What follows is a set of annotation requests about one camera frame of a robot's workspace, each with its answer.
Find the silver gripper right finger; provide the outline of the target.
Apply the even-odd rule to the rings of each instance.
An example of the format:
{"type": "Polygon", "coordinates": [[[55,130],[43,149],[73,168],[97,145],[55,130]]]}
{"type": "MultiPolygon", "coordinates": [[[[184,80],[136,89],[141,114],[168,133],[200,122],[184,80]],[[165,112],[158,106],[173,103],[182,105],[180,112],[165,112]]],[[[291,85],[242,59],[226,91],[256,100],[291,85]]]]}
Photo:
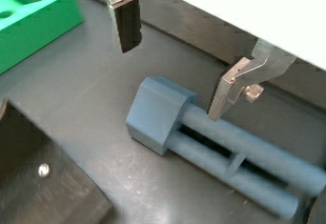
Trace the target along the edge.
{"type": "Polygon", "coordinates": [[[281,76],[296,59],[296,55],[260,39],[253,58],[242,57],[220,78],[206,112],[209,118],[217,121],[241,97],[256,102],[264,92],[260,83],[281,76]]]}

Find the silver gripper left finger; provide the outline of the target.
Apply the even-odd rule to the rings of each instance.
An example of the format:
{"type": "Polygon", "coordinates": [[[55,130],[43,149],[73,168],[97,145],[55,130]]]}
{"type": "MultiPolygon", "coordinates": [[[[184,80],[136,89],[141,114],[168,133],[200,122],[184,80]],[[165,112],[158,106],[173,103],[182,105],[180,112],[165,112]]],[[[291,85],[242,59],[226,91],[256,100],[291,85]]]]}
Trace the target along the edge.
{"type": "Polygon", "coordinates": [[[132,51],[142,42],[140,0],[105,0],[117,25],[122,52],[132,51]]]}

